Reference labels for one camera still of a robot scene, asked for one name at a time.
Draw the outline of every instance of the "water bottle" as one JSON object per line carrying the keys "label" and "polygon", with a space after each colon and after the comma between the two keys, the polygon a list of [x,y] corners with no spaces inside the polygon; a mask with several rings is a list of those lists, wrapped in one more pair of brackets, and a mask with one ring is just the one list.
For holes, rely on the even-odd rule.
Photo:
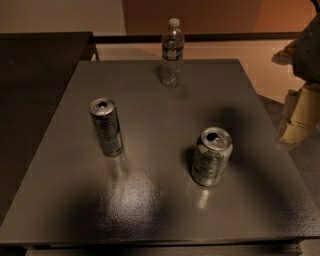
{"label": "water bottle", "polygon": [[162,37],[161,82],[165,87],[176,87],[181,83],[183,47],[184,34],[180,29],[180,20],[172,18]]}

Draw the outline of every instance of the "table surface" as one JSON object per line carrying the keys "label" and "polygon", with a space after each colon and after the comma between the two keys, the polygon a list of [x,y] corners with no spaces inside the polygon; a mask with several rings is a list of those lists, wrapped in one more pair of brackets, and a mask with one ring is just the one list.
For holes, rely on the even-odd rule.
{"label": "table surface", "polygon": [[[238,60],[80,62],[0,228],[0,243],[224,244],[320,236],[320,214]],[[100,150],[88,112],[115,101],[125,145]],[[190,169],[204,128],[228,130],[221,183]]]}
{"label": "table surface", "polygon": [[0,34],[0,225],[91,37]]}

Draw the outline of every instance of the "soda can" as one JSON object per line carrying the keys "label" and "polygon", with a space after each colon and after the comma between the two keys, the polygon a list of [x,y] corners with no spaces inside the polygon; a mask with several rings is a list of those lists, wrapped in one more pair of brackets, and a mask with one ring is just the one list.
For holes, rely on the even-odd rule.
{"label": "soda can", "polygon": [[205,129],[197,140],[191,175],[200,185],[220,182],[233,146],[231,136],[221,128]]}
{"label": "soda can", "polygon": [[117,109],[110,99],[99,98],[89,105],[89,112],[95,127],[102,152],[116,156],[123,150]]}

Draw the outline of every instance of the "beige object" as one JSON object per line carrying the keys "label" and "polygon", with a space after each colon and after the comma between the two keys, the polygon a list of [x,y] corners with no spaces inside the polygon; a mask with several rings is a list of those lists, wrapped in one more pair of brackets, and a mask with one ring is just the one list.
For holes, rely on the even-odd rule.
{"label": "beige object", "polygon": [[307,84],[296,94],[289,91],[285,105],[286,122],[280,126],[280,141],[299,144],[320,121],[320,84]]}

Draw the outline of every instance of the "bottle label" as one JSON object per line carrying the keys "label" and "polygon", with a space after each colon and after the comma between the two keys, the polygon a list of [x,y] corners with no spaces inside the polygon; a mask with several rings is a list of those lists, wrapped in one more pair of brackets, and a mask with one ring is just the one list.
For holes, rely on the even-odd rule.
{"label": "bottle label", "polygon": [[162,46],[162,58],[170,61],[181,60],[183,56],[183,47],[181,48],[169,48],[165,45]]}

